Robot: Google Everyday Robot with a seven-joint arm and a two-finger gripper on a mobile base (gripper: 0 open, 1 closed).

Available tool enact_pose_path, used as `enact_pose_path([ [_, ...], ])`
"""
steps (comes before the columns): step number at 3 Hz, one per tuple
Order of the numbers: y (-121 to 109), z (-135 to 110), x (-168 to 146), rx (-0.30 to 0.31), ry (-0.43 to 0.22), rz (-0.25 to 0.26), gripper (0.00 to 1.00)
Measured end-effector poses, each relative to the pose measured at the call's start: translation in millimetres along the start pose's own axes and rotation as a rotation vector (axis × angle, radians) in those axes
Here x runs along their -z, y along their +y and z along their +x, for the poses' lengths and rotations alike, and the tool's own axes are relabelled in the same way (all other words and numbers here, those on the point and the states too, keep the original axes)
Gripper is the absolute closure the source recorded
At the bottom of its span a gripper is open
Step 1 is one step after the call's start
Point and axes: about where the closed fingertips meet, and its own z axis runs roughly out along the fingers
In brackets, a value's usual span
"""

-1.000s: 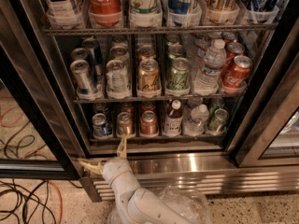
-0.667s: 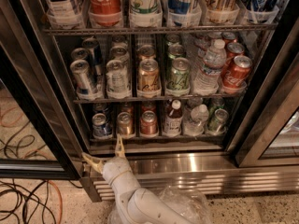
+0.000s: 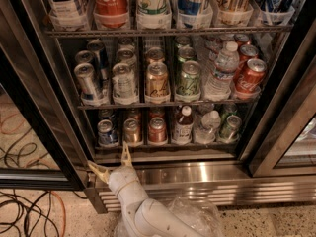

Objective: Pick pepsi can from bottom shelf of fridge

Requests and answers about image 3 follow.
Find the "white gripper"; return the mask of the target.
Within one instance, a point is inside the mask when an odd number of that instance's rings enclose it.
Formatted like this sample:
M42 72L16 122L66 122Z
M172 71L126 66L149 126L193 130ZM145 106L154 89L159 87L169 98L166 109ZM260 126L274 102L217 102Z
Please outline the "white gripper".
M108 167L98 165L92 161L88 162L89 168L101 181L106 184L109 183L109 188L117 197L119 195L126 197L140 191L139 179L135 169L131 166L131 155L126 142L123 143L121 164L122 166L110 173Z

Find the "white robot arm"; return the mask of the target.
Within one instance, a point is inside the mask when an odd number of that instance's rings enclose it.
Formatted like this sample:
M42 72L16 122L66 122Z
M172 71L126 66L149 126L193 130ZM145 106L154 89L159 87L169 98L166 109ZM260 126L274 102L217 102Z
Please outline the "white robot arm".
M119 167L111 171L92 161L88 166L118 198L129 237L203 237L161 202L148 196L132 166L126 142Z

